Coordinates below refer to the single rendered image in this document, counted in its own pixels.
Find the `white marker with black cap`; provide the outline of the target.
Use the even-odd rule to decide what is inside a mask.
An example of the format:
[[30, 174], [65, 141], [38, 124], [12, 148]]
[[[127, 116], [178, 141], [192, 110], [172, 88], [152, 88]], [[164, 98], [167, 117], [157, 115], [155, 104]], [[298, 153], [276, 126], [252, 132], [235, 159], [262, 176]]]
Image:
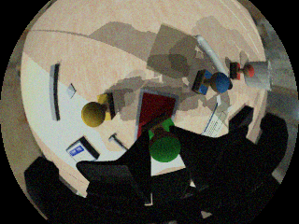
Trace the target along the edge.
[[227, 75], [227, 71], [225, 71], [223, 64], [221, 64], [221, 60], [218, 59], [217, 53], [213, 51], [213, 48], [208, 45], [208, 42], [206, 42], [205, 39], [201, 37], [201, 35], [195, 35], [195, 38], [197, 38], [197, 44], [199, 45], [199, 48], [201, 48], [206, 53], [206, 56], [208, 56], [208, 59], [212, 61], [213, 66], [217, 68], [217, 71], [225, 74], [228, 77], [229, 82], [231, 82], [229, 83], [228, 90], [231, 90], [233, 88], [232, 80]]

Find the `grey rectangular bar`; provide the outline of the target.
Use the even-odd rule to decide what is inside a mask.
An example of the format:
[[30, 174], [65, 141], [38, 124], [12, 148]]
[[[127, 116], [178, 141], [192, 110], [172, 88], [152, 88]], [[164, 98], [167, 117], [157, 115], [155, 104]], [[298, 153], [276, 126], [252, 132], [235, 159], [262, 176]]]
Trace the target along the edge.
[[59, 104], [57, 104], [57, 74], [59, 74], [59, 64], [52, 64], [50, 70], [50, 83], [49, 83], [49, 94], [50, 94], [50, 108], [52, 114], [52, 120], [59, 120], [60, 119], [60, 109]]

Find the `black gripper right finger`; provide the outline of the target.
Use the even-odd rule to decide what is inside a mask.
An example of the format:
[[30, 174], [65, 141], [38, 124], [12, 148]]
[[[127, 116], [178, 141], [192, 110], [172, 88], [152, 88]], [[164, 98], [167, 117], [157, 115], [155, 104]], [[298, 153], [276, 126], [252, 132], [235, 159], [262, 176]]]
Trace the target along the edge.
[[225, 149], [247, 137], [249, 124], [236, 128], [221, 137], [206, 137], [199, 133], [183, 130], [179, 126], [169, 126], [169, 132], [174, 133], [180, 142], [179, 156], [184, 167], [188, 169], [195, 189], [202, 190], [208, 187], [208, 179], [220, 163]]

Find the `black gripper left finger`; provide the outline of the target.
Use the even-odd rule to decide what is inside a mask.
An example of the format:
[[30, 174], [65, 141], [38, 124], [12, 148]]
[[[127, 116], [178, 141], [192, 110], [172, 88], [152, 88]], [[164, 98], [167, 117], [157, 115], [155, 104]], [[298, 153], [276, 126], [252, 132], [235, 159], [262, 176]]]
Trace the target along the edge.
[[78, 161], [76, 167], [89, 182], [128, 184], [137, 191], [145, 204], [150, 204], [152, 169], [149, 144], [149, 130], [146, 130], [118, 160]]

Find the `yellow rubber stamp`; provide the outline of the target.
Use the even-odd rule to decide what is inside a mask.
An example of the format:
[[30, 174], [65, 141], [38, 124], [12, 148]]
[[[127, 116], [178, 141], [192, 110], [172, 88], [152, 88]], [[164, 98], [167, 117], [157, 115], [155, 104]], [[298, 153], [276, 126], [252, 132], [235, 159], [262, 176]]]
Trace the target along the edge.
[[112, 93], [97, 94], [97, 102], [86, 104], [81, 109], [83, 123], [91, 128], [101, 126], [104, 120], [113, 120], [116, 117], [115, 104]]

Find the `grey mug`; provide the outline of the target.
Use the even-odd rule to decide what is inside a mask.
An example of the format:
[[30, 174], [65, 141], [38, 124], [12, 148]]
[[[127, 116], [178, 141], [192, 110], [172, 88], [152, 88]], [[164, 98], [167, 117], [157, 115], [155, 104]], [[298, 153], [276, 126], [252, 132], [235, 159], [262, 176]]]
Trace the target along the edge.
[[247, 85], [250, 87], [257, 87], [257, 89], [266, 89], [272, 90], [273, 87], [273, 72], [272, 72], [272, 64], [270, 61], [251, 61], [251, 63], [244, 63], [250, 64], [254, 68], [254, 76], [247, 77], [244, 76], [244, 81], [247, 82]]

